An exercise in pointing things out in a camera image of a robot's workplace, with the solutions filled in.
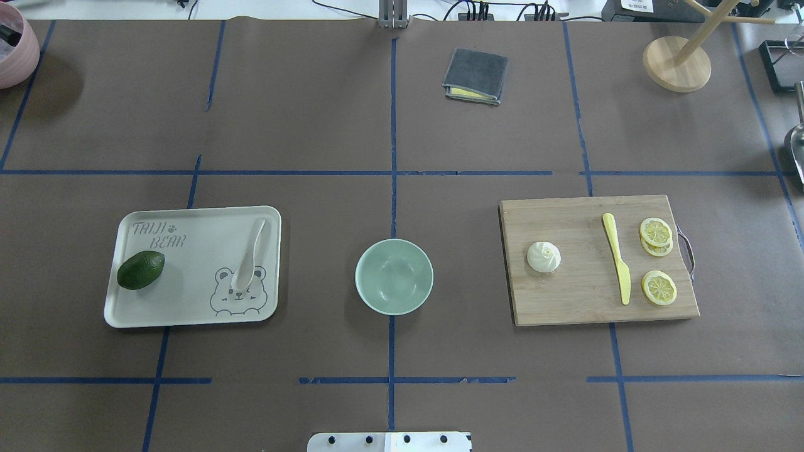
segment cartoon bear face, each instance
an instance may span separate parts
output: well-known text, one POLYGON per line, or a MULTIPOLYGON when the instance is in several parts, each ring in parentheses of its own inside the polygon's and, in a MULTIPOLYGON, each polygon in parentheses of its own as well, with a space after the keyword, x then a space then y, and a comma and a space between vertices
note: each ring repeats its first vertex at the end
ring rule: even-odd
POLYGON ((268 302, 268 294, 265 292, 265 269, 259 265, 254 267, 254 278, 251 284, 243 291, 232 288, 232 272, 229 268, 223 267, 215 272, 215 292, 209 299, 209 306, 215 312, 215 316, 221 313, 246 314, 250 310, 260 313, 260 309, 268 302))

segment round wooden base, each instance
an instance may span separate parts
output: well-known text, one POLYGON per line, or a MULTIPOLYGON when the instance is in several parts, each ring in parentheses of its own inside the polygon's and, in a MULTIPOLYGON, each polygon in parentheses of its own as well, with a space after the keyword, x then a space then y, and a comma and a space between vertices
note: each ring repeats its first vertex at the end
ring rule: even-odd
POLYGON ((681 64, 673 58, 687 43, 680 36, 664 36, 645 47, 642 64, 650 79, 659 86, 675 92, 693 92, 704 87, 712 74, 712 63, 706 52, 698 47, 681 64))

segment wooden stand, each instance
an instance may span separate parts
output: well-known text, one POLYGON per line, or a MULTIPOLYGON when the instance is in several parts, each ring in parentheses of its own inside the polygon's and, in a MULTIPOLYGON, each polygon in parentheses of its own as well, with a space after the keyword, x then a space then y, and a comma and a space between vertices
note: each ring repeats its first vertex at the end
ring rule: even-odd
POLYGON ((714 12, 695 0, 684 1, 706 15, 706 22, 689 40, 680 36, 664 36, 648 44, 642 53, 642 64, 650 79, 670 91, 697 91, 709 81, 712 63, 700 45, 721 22, 773 23, 773 20, 762 18, 728 17, 729 11, 740 0, 723 0, 714 12))

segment light green ceramic bowl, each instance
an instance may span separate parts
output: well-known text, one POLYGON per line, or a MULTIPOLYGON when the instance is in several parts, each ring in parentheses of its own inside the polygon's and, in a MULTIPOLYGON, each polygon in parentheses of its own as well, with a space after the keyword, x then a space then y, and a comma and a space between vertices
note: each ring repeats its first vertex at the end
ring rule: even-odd
POLYGON ((385 315, 407 314, 430 295, 433 265, 421 248, 407 240, 382 240, 360 257, 355 284, 373 310, 385 315))

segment pink bowl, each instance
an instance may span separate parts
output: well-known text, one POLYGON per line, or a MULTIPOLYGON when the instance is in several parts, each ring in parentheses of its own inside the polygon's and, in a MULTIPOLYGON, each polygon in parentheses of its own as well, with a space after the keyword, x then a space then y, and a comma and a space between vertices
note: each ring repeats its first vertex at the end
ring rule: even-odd
POLYGON ((23 37, 5 58, 0 57, 0 89, 14 86, 28 78, 39 62, 39 41, 34 30, 17 8, 0 2, 0 23, 15 31, 22 23, 23 37))

